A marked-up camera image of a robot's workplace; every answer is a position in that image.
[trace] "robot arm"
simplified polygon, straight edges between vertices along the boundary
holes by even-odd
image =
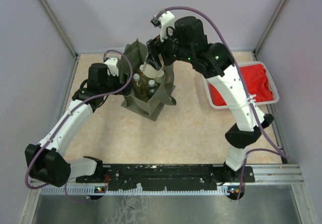
[[[72,97],[73,101],[59,122],[38,145],[30,144],[27,146],[25,156],[29,166],[35,154],[49,141],[49,144],[32,166],[29,173],[30,177],[60,187],[68,179],[79,176],[101,175],[100,172],[103,167],[101,160],[84,157],[79,160],[66,161],[63,157],[80,127],[98,107],[104,104],[106,99],[98,97],[81,105],[73,113],[71,113],[71,110],[89,97],[112,92],[121,87],[117,62],[117,58],[109,58],[105,63],[92,64],[89,68],[88,79],[75,92]],[[129,88],[125,88],[120,94],[127,95],[128,93]],[[59,129],[62,121],[65,121],[64,127]]]
[[[250,104],[254,105],[263,128],[271,124],[272,115],[265,115],[246,96],[232,55],[223,44],[208,43],[201,20],[188,16],[175,21],[172,13],[164,12],[151,22],[161,30],[160,35],[147,42],[144,74],[153,78],[163,65],[181,60],[190,63],[219,91],[236,119],[236,124],[225,134],[230,143],[225,163],[237,171],[244,162],[248,145],[261,136]]]

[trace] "beige floor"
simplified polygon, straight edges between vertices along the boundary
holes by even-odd
[[[253,61],[250,52],[234,53],[237,61]],[[102,54],[80,57],[71,95],[87,79],[92,63]],[[235,123],[229,110],[214,110],[208,102],[202,76],[184,62],[175,62],[173,96],[177,106],[165,106],[156,122],[121,107],[122,96],[109,96],[82,126],[68,147],[66,159],[92,156],[104,163],[219,164],[225,161],[224,134]],[[267,112],[266,106],[261,109]],[[272,127],[266,129],[275,141]],[[252,148],[269,148],[261,136]],[[280,163],[278,156],[251,154],[248,163]]]

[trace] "red towel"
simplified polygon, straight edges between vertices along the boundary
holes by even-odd
[[[273,93],[269,89],[266,70],[262,64],[254,64],[240,68],[245,78],[248,91],[251,95],[256,94],[257,102],[274,100]],[[226,103],[220,93],[212,85],[209,86],[212,102],[216,106],[225,106]]]

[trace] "black bracket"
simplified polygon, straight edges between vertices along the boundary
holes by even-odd
[[[268,127],[274,120],[272,114],[266,114],[262,127]],[[245,148],[246,146],[254,143],[262,135],[259,127],[254,127],[253,132],[240,131],[235,123],[230,130],[225,134],[227,141],[236,148]]]
[[[27,146],[25,149],[27,166],[30,165],[40,148],[40,145],[29,144]],[[56,152],[55,148],[51,150],[44,149],[31,168],[29,176],[47,184],[61,187],[70,176],[70,165]]]
[[[127,165],[104,164],[100,176],[82,176],[77,183],[104,183],[109,176],[109,191],[129,190],[141,184],[143,191],[216,190],[223,182],[239,182],[240,170],[226,165]],[[244,182],[254,182],[253,169],[246,167]]]

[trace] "purple cable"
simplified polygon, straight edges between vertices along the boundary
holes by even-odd
[[[187,10],[187,11],[191,11],[191,12],[194,12],[194,13],[197,13],[197,14],[199,14],[200,16],[202,16],[205,20],[207,20],[209,23],[210,23],[210,25],[213,27],[213,29],[217,32],[217,34],[218,34],[218,36],[219,36],[219,38],[220,38],[220,40],[222,41],[222,44],[228,49],[228,51],[229,51],[229,53],[231,54],[231,56],[232,56],[232,58],[233,58],[233,61],[234,61],[234,64],[235,64],[235,66],[236,66],[236,69],[237,69],[237,71],[238,71],[238,75],[239,75],[239,77],[240,77],[240,80],[241,80],[241,82],[242,82],[242,85],[243,85],[243,87],[244,87],[244,90],[245,90],[245,93],[246,93],[246,96],[247,97],[250,97],[250,93],[249,93],[249,91],[248,91],[248,88],[247,88],[247,85],[246,85],[246,81],[245,81],[245,79],[244,79],[244,77],[243,77],[243,74],[242,74],[242,72],[241,72],[241,70],[240,70],[240,67],[238,66],[238,64],[237,64],[237,61],[236,61],[236,59],[235,59],[235,57],[233,56],[233,54],[232,54],[232,52],[231,52],[231,50],[230,50],[230,48],[228,47],[228,45],[227,45],[227,43],[226,43],[226,41],[224,40],[224,38],[223,38],[223,36],[222,36],[222,34],[220,33],[220,31],[218,30],[218,28],[217,28],[217,26],[214,24],[214,22],[207,16],[207,15],[205,15],[203,12],[201,12],[201,11],[199,11],[199,10],[197,10],[197,9],[193,9],[193,8],[190,8],[190,7],[184,7],[184,6],[176,6],[176,7],[169,7],[169,8],[166,8],[166,9],[164,9],[164,10],[162,10],[162,11],[160,11],[157,15],[156,15],[156,18],[158,19],[164,12],[166,12],[166,11],[171,11],[171,10]],[[285,153],[283,153],[274,143],[273,143],[273,141],[269,138],[269,136],[266,134],[266,132],[265,132],[265,130],[263,129],[263,127],[262,127],[262,125],[261,125],[261,122],[260,122],[260,120],[259,120],[259,118],[258,118],[258,115],[257,115],[257,113],[256,113],[256,110],[255,110],[255,108],[254,108],[254,105],[253,104],[250,104],[250,106],[251,106],[251,110],[252,110],[252,112],[253,112],[253,114],[254,114],[254,117],[255,117],[255,120],[256,120],[256,122],[257,122],[257,125],[258,125],[258,127],[259,127],[259,129],[261,130],[261,132],[262,132],[262,134],[263,134],[263,136],[266,138],[266,140],[269,142],[269,144],[278,152],[278,154],[280,155],[280,156],[282,156],[282,157],[284,157],[284,158],[286,158],[286,159],[290,159]]]
[[[250,153],[252,152],[255,152],[255,151],[266,151],[266,152],[270,152],[272,154],[275,154],[275,155],[280,155],[278,152],[275,152],[273,150],[268,150],[266,148],[255,148],[253,150],[249,150],[246,155],[249,155]],[[242,188],[242,185],[243,185],[243,176],[244,176],[244,170],[245,170],[245,166],[246,166],[246,162],[247,162],[247,158],[244,159],[244,163],[243,163],[243,166],[241,168],[241,174],[240,174],[240,183],[239,183],[239,192],[238,192],[238,195],[237,195],[237,200],[239,200],[239,197],[240,197],[240,193],[241,193],[241,188]]]
[[[104,58],[106,58],[106,55],[109,53],[109,52],[115,52],[115,53],[118,53],[120,54],[122,57],[125,58],[126,62],[128,63],[129,67],[130,67],[130,77],[129,79],[127,80],[127,82],[124,84],[124,86],[122,86],[120,89],[118,90],[115,90],[113,92],[109,92],[109,93],[103,93],[103,94],[99,94],[99,95],[96,95],[96,96],[92,96],[92,97],[89,97],[87,98],[86,100],[82,101],[81,103],[79,103],[77,106],[75,106],[71,111],[70,111],[70,114],[67,114],[64,119],[61,121],[61,123],[59,124],[59,126],[56,128],[56,130],[53,132],[53,134],[51,135],[51,137],[49,138],[49,140],[44,144],[43,147],[41,147],[39,149],[39,151],[35,154],[35,156],[33,157],[32,161],[30,162],[28,168],[27,168],[27,171],[26,171],[26,175],[25,175],[25,184],[26,186],[29,188],[29,189],[32,189],[32,190],[36,190],[36,189],[40,189],[48,184],[43,184],[43,185],[40,185],[40,186],[31,186],[28,182],[28,176],[29,176],[29,173],[31,171],[31,168],[33,167],[33,165],[35,164],[37,158],[40,156],[40,154],[44,151],[44,149],[52,142],[52,140],[54,139],[54,137],[57,135],[57,133],[60,131],[60,129],[63,127],[64,123],[67,121],[67,119],[69,118],[69,116],[74,112],[76,111],[81,105],[85,104],[86,102],[92,100],[92,99],[95,99],[95,98],[98,98],[98,97],[105,97],[105,96],[109,96],[109,95],[113,95],[113,94],[116,94],[116,93],[119,93],[120,91],[124,90],[131,82],[132,80],[132,77],[133,77],[133,68],[132,68],[132,65],[131,65],[131,62],[129,61],[129,59],[126,57],[125,54],[123,54],[122,52],[118,51],[118,50],[114,50],[114,49],[110,49],[110,50],[107,50],[105,53],[104,53]]]
[[[73,198],[71,198],[71,196],[67,193],[67,182],[64,185],[64,191],[65,191],[65,195],[67,196],[68,199],[70,199],[71,201],[75,202],[75,203],[85,203],[90,201],[91,199],[86,199],[86,200],[75,200]]]

